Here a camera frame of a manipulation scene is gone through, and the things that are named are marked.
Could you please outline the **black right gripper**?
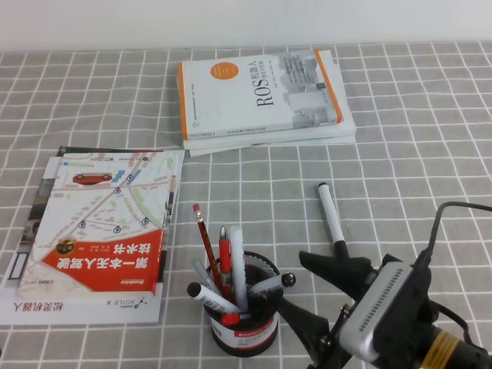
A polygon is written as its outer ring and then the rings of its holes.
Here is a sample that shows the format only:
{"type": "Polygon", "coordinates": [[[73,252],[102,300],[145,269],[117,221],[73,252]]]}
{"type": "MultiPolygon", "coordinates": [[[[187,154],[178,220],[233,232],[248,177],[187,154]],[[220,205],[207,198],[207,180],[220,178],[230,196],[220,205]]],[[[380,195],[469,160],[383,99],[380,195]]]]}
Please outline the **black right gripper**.
{"type": "Polygon", "coordinates": [[[317,316],[284,298],[267,294],[268,302],[288,323],[312,361],[343,366],[351,357],[372,363],[381,357],[375,347],[376,330],[384,319],[384,269],[375,270],[367,258],[339,258],[299,252],[301,265],[344,292],[355,305],[341,312],[329,327],[317,316]]]}

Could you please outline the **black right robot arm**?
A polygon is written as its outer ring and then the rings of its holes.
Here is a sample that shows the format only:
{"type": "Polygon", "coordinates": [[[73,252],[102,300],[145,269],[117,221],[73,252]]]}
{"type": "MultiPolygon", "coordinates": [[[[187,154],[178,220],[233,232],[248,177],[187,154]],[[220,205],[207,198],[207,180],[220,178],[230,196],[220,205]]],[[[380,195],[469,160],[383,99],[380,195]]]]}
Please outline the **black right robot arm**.
{"type": "Polygon", "coordinates": [[[379,269],[366,258],[302,251],[301,265],[354,300],[319,346],[318,368],[355,357],[376,368],[489,368],[466,322],[428,296],[431,272],[387,254],[379,269]]]}

